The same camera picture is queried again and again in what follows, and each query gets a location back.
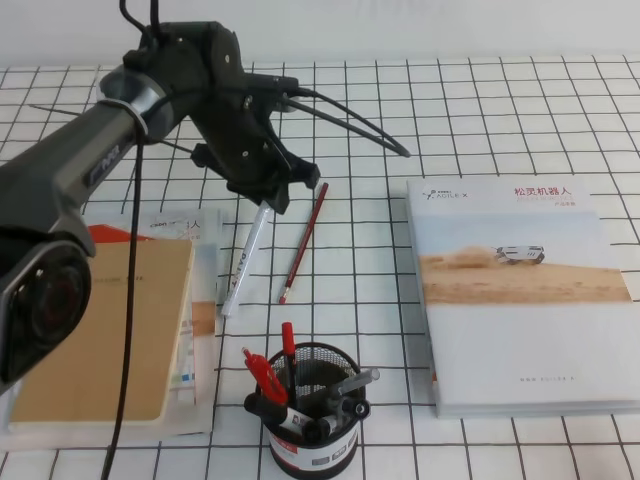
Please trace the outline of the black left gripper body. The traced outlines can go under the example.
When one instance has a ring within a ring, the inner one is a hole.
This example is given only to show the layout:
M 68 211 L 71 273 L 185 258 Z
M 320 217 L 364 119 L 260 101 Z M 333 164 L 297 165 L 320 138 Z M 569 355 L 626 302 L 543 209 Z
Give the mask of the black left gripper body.
M 161 88 L 149 109 L 152 141 L 189 118 L 203 141 L 194 163 L 224 178 L 230 191 L 259 195 L 261 186 L 288 183 L 299 157 L 282 144 L 270 105 L 249 93 L 235 32 L 218 22 L 149 25 L 149 78 Z

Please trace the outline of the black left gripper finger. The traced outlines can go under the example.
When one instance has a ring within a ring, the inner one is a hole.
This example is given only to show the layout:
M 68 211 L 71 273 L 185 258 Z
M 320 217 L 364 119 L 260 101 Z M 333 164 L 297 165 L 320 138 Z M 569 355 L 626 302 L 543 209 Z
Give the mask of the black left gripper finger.
M 314 190 L 320 179 L 320 170 L 316 164 L 298 159 L 293 162 L 288 183 L 301 183 L 307 189 Z
M 277 214 L 284 214 L 290 204 L 289 185 L 279 182 L 259 188 L 261 202 L 266 202 Z

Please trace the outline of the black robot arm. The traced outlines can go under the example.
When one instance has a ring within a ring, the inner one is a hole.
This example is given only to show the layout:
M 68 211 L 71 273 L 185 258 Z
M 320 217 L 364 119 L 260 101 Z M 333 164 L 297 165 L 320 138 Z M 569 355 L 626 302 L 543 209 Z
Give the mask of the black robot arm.
M 190 120 L 204 140 L 195 163 L 280 214 L 291 184 L 314 188 L 319 179 L 270 121 L 299 95 L 297 79 L 246 72 L 237 36 L 217 22 L 147 28 L 99 87 L 94 106 L 1 169 L 3 390 L 81 320 L 96 246 L 80 210 L 131 149 Z

